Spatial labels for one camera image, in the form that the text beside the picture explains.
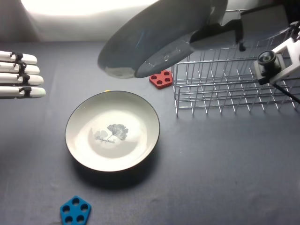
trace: camera lens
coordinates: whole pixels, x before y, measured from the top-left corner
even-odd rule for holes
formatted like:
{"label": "camera lens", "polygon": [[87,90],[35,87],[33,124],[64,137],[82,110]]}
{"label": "camera lens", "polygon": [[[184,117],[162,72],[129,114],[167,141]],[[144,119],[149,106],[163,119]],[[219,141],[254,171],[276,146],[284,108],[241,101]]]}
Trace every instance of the camera lens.
{"label": "camera lens", "polygon": [[264,67],[272,67],[276,60],[276,54],[272,51],[262,52],[258,56],[258,63]]}

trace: gray tablecloth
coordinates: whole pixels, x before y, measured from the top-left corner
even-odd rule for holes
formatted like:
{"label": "gray tablecloth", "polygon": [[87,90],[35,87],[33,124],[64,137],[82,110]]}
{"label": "gray tablecloth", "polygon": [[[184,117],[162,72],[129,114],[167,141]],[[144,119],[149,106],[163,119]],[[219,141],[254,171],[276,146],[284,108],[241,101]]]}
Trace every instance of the gray tablecloth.
{"label": "gray tablecloth", "polygon": [[[1,100],[1,225],[60,224],[60,206],[74,195],[92,205],[89,225],[300,224],[300,115],[291,105],[177,119],[172,88],[105,75],[97,67],[102,46],[0,44],[36,56],[47,91]],[[125,172],[90,171],[65,144],[70,114],[104,90],[142,96],[161,121],[152,154]]]}

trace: blue pentagon object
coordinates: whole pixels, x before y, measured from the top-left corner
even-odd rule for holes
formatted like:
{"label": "blue pentagon object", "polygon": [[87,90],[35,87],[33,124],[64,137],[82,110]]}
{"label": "blue pentagon object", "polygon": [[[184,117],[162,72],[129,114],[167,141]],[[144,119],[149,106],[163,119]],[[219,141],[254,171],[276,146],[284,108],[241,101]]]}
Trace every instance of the blue pentagon object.
{"label": "blue pentagon object", "polygon": [[92,206],[78,196],[74,196],[60,207],[63,225],[86,225]]}

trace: metal dish drying rack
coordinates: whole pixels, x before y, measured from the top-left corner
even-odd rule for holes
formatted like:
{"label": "metal dish drying rack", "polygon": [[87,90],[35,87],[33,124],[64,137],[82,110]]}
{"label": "metal dish drying rack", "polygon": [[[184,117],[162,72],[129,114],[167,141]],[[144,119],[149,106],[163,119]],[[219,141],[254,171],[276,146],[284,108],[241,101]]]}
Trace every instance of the metal dish drying rack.
{"label": "metal dish drying rack", "polygon": [[[243,10],[227,11],[222,24],[240,17]],[[176,114],[179,110],[191,110],[194,115],[197,109],[208,114],[211,109],[220,113],[231,108],[235,113],[241,107],[249,112],[255,107],[263,111],[275,105],[277,110],[290,106],[297,110],[299,104],[275,89],[269,83],[260,85],[255,77],[253,62],[266,50],[272,50],[292,35],[292,31],[258,43],[245,43],[245,52],[239,46],[195,52],[183,62],[172,66],[173,91]],[[286,67],[291,64],[288,52],[283,54]],[[288,78],[278,82],[282,88],[295,96],[300,95],[299,77]]]}

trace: round hole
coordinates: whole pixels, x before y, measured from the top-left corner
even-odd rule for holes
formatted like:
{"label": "round hole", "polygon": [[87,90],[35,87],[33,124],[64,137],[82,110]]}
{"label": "round hole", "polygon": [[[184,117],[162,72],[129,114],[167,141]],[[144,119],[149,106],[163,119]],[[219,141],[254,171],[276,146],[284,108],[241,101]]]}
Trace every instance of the round hole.
{"label": "round hole", "polygon": [[81,223],[83,223],[83,221],[84,221],[84,216],[83,215],[79,215],[79,216],[77,216],[77,222],[79,223],[79,224],[81,224]]}
{"label": "round hole", "polygon": [[62,207],[62,211],[63,211],[64,213],[70,212],[70,206],[65,205],[64,207]]}
{"label": "round hole", "polygon": [[71,224],[72,221],[73,221],[73,218],[72,218],[72,217],[66,217],[66,218],[65,218],[66,224]]}
{"label": "round hole", "polygon": [[87,204],[82,204],[80,209],[82,212],[85,212],[86,210],[88,210],[89,206]]}
{"label": "round hole", "polygon": [[72,204],[73,204],[74,206],[77,206],[77,205],[79,204],[79,198],[73,199],[73,200],[72,200]]}

